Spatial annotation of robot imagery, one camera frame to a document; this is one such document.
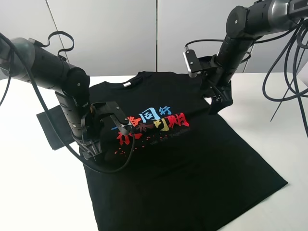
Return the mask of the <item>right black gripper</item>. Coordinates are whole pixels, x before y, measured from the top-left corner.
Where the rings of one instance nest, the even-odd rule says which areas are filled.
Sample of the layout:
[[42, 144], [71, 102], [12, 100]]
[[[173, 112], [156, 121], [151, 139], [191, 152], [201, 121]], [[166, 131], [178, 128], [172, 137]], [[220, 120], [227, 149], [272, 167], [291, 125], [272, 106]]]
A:
[[211, 105], [209, 109], [210, 115], [215, 115], [220, 111], [221, 103], [223, 108], [233, 105], [233, 98], [231, 90], [223, 91], [223, 100], [220, 96], [214, 96], [213, 90], [210, 89], [210, 83], [213, 83], [217, 88], [226, 86], [233, 74], [235, 68], [230, 66], [220, 66], [216, 62], [216, 55], [204, 57], [205, 77], [204, 77], [204, 93], [205, 96], [213, 96], [211, 98]]

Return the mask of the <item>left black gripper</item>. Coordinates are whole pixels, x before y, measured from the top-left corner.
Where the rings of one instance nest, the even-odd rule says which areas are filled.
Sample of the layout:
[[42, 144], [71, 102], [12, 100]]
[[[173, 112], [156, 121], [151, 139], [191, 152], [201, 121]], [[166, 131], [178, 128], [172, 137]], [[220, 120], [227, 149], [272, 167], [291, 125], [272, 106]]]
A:
[[80, 124], [73, 124], [72, 137], [80, 146], [86, 160], [93, 158], [97, 161], [103, 153], [99, 134], [91, 113], [83, 115]]

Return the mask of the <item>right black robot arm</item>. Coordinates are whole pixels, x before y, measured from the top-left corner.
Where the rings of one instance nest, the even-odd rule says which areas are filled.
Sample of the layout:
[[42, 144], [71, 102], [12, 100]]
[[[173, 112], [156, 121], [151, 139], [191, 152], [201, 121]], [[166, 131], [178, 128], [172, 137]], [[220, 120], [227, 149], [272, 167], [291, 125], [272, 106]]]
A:
[[212, 56], [207, 85], [212, 88], [209, 114], [233, 104], [231, 78], [249, 48], [261, 37], [289, 31], [308, 15], [306, 0], [258, 0], [252, 6], [235, 7], [226, 22], [226, 36]]

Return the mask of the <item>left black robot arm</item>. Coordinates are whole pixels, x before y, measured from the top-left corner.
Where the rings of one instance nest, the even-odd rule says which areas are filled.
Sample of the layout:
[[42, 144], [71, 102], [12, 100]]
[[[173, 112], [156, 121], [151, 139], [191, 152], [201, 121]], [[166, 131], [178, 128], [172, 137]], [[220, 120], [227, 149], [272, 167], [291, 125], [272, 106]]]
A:
[[53, 90], [70, 126], [72, 138], [81, 149], [80, 159], [102, 153], [99, 126], [102, 103], [90, 103], [90, 77], [61, 55], [43, 49], [36, 40], [0, 37], [0, 69], [5, 78], [18, 79]]

